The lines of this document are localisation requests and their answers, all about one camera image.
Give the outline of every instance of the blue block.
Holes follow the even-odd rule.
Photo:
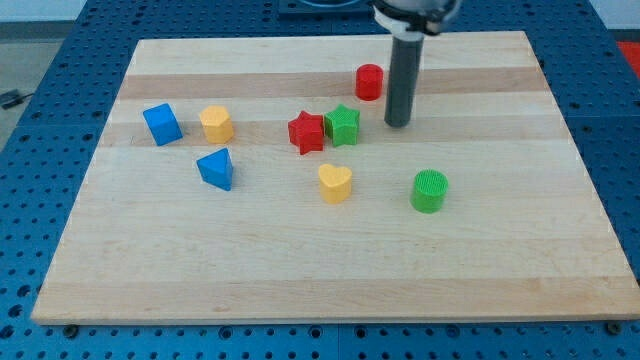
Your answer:
[[[196,162],[202,180],[223,190],[231,190],[233,165],[227,148],[218,150]]]
[[[182,132],[178,126],[173,111],[169,104],[162,104],[142,112],[147,121],[151,135],[156,141],[156,145],[162,146],[172,141],[182,139]]]

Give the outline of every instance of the wood grain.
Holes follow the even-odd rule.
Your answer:
[[[640,290],[521,32],[425,44],[414,118],[353,95],[386,36],[145,40],[78,194],[32,317],[41,324],[629,319]],[[353,49],[362,51],[353,53]],[[170,102],[184,138],[156,147],[141,111]],[[300,110],[361,110],[357,146],[305,156]],[[231,192],[200,180],[198,113],[227,106]],[[338,206],[323,163],[353,171]],[[413,176],[447,175],[433,215]]]

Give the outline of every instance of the red block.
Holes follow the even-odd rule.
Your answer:
[[[356,96],[365,101],[378,99],[382,94],[382,73],[375,64],[360,66],[356,71]]]
[[[640,77],[640,43],[621,41],[618,42],[618,47],[622,50],[633,71]]]
[[[324,116],[301,111],[289,121],[289,141],[300,148],[300,155],[324,148]]]

